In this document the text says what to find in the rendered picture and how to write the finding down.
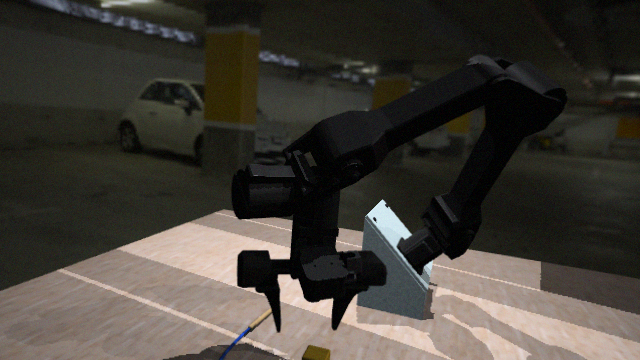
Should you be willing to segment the yellow block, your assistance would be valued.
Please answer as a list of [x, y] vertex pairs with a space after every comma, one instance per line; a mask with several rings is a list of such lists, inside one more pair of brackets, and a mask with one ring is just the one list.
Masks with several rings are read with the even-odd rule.
[[309, 345], [302, 360], [330, 360], [330, 349]]

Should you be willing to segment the blue string with tan wooden stick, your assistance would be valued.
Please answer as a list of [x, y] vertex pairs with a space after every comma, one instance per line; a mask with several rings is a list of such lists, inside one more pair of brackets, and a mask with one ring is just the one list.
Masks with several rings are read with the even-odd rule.
[[249, 330], [252, 330], [254, 327], [256, 327], [260, 322], [264, 320], [266, 316], [270, 315], [271, 313], [272, 313], [272, 308], [270, 308], [268, 311], [265, 311], [262, 315], [260, 315], [258, 319], [255, 320], [251, 325], [249, 325], [248, 328], [236, 339], [236, 341], [224, 351], [224, 353], [221, 355], [221, 358], [219, 360], [223, 360], [224, 356], [228, 353], [228, 351], [231, 348], [233, 348]]

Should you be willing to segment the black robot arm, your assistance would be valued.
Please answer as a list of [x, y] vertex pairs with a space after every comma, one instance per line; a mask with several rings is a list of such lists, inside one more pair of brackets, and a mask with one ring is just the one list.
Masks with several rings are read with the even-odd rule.
[[[421, 276], [424, 266], [441, 254], [454, 260], [466, 253], [493, 183], [522, 139], [545, 130], [561, 114], [566, 94], [529, 61], [474, 56], [378, 109], [320, 121], [283, 150], [284, 166], [248, 164], [238, 170], [232, 182], [235, 215], [337, 218], [340, 190], [378, 169], [390, 151], [485, 105], [485, 126], [451, 191], [433, 197], [420, 215], [426, 225], [400, 237], [396, 245]], [[308, 152], [317, 166], [310, 167]], [[296, 239], [290, 276], [299, 279], [306, 301], [341, 299], [361, 274], [359, 252], [337, 252], [333, 236], [312, 246], [306, 238]]]

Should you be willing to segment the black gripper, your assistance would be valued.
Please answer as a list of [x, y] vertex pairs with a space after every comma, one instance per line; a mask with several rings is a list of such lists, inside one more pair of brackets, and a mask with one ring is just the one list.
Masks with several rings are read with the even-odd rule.
[[[291, 252], [296, 239], [306, 238], [307, 246], [322, 244], [323, 236], [333, 236], [336, 247], [338, 217], [318, 220], [297, 216], [293, 213]], [[332, 329], [338, 325], [355, 295], [365, 292], [368, 286], [384, 286], [386, 283], [386, 265], [372, 252], [359, 251], [361, 256], [361, 280], [356, 285], [346, 286], [345, 296], [333, 299]], [[264, 293], [272, 308], [276, 332], [281, 333], [281, 304], [278, 274], [290, 274], [290, 259], [271, 259], [269, 250], [242, 250], [237, 257], [237, 286], [256, 288], [255, 292]]]

